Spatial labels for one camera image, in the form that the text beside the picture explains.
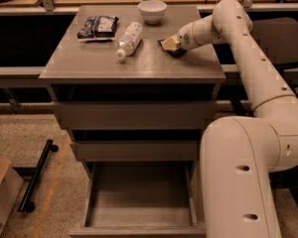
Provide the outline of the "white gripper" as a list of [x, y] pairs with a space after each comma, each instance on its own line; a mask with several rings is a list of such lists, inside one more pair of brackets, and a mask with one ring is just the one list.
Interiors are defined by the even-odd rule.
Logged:
[[179, 47], [184, 50], [192, 50], [197, 47], [191, 27], [183, 27], [179, 30], [177, 36], [174, 35], [161, 42], [165, 51], [176, 51]]

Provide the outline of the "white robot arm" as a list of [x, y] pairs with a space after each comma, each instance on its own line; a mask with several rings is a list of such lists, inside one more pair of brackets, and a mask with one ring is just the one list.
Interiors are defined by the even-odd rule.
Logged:
[[270, 62], [236, 0], [164, 40], [166, 51], [225, 41], [250, 102], [252, 116], [212, 122], [200, 149], [207, 238], [282, 238], [269, 175], [298, 165], [298, 98]]

